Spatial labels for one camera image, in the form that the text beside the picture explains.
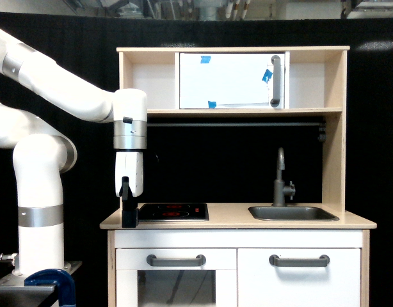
microwave handle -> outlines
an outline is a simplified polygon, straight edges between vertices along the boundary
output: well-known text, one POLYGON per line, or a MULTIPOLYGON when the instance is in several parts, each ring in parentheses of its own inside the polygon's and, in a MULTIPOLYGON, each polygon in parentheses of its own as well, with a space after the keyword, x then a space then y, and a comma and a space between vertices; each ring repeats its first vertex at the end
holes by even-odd
POLYGON ((204 255, 198 255, 191 259, 161 259, 156 255, 147 257, 147 263, 152 267, 201 267, 206 261, 204 255))
POLYGON ((271 99, 270 104, 272 107, 277 107, 279 106, 280 97, 282 96, 282 87, 280 86, 282 67, 279 56, 273 56, 271 61, 273 64, 273 98, 271 99))

black induction cooktop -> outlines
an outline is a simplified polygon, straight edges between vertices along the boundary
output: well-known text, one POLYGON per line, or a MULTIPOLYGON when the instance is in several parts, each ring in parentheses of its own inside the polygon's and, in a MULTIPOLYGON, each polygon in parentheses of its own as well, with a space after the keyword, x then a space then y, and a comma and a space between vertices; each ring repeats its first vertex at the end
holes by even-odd
POLYGON ((145 203, 138 212, 144 222, 209 221, 206 203, 145 203))

oven door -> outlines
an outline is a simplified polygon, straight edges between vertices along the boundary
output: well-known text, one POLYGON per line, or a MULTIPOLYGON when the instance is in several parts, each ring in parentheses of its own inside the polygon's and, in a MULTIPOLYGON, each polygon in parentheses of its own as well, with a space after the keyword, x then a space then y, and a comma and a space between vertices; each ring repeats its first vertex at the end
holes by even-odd
POLYGON ((234 307, 236 275, 236 249, 117 249, 117 307, 234 307))

countertop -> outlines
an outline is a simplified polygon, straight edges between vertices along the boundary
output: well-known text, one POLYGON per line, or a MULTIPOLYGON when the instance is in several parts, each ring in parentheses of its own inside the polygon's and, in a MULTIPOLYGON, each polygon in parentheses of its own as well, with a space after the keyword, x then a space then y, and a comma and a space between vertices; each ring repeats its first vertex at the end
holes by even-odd
MULTIPOLYGON (((261 221, 253 218, 249 207, 271 203, 207 203, 209 221, 140 222, 136 229, 374 229, 377 224, 351 212, 338 212, 320 203, 301 203, 295 207, 318 207, 337 216, 338 221, 261 221)), ((100 224, 101 229, 121 230, 118 209, 100 224)))

metal sink basin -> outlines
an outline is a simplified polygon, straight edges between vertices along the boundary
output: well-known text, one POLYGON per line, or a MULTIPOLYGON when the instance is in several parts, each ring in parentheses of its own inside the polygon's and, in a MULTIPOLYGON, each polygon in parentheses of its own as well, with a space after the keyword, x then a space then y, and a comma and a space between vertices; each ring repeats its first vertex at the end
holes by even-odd
POLYGON ((339 218, 315 207, 250 207, 250 213, 263 221, 338 221, 339 218))

